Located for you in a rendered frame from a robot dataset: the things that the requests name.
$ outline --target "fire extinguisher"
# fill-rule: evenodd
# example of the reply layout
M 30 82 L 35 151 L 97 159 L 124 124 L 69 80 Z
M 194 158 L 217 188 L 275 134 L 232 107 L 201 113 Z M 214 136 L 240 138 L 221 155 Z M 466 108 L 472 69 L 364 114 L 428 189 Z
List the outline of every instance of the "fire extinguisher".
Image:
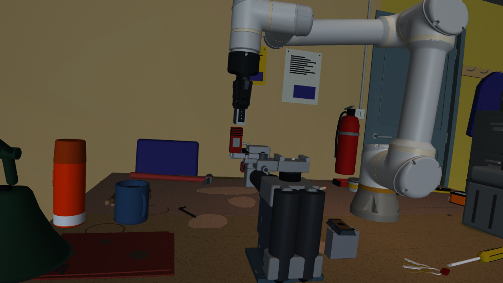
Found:
M 356 153 L 358 149 L 358 136 L 360 135 L 360 123 L 355 116 L 354 106 L 345 108 L 337 123 L 336 132 L 336 173 L 353 175 L 356 166 Z

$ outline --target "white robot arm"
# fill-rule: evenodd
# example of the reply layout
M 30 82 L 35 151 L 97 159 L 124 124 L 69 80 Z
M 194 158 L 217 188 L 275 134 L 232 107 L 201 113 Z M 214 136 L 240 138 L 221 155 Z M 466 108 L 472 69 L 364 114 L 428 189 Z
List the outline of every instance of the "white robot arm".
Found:
M 236 70 L 245 68 L 231 62 L 231 54 L 257 54 L 263 31 L 266 44 L 274 49 L 358 44 L 407 48 L 410 61 L 397 138 L 389 146 L 364 147 L 360 172 L 363 190 L 358 190 L 351 205 L 351 212 L 359 217 L 397 221 L 396 193 L 421 198 L 440 182 L 442 172 L 431 140 L 445 56 L 454 48 L 455 36 L 466 28 L 468 10 L 462 0 L 423 0 L 401 13 L 376 20 L 314 20 L 312 15 L 311 7 L 299 4 L 234 0 L 228 71 L 238 76 L 236 82 L 244 81 Z M 248 89 L 246 108 L 251 83 Z M 239 91 L 236 94 L 235 86 L 235 123 L 240 98 L 245 100 Z M 244 115 L 240 124 L 244 124 Z

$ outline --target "green lamp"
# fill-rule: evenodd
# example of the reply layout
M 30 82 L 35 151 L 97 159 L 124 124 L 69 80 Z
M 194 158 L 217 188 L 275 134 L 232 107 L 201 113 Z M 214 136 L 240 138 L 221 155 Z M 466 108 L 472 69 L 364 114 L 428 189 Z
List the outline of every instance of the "green lamp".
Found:
M 0 185 L 0 283 L 18 283 L 55 270 L 71 256 L 71 245 L 51 226 L 33 191 L 18 183 L 20 148 L 0 139 L 8 185 Z

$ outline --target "wooden hook board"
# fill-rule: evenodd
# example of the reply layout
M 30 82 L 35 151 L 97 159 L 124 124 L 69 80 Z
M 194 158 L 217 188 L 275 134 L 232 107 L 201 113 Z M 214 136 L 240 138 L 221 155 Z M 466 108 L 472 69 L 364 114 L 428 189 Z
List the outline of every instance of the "wooden hook board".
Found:
M 463 65 L 463 71 L 461 72 L 461 75 L 463 76 L 468 76 L 468 77 L 474 77 L 474 78 L 485 78 L 487 75 L 493 72 L 498 72 L 499 71 L 493 71 L 493 70 L 487 70 L 487 69 L 481 69 L 481 68 L 475 68 L 475 67 L 470 67 L 470 66 L 465 66 Z

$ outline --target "door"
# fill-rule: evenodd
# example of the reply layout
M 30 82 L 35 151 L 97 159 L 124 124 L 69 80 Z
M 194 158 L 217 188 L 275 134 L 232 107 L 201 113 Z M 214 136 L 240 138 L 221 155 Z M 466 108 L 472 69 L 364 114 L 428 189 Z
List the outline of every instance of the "door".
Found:
M 393 15 L 393 13 L 376 11 L 376 18 L 389 15 Z M 373 48 L 364 145 L 389 144 L 396 138 L 409 58 L 410 52 L 405 48 Z M 445 58 L 442 87 L 432 137 L 432 145 L 437 150 L 435 159 L 441 166 L 444 165 L 448 140 L 455 59 L 456 48 L 453 48 Z M 375 133 L 380 136 L 390 136 L 391 138 L 374 138 L 372 136 Z M 442 180 L 444 174 L 445 170 L 442 168 Z

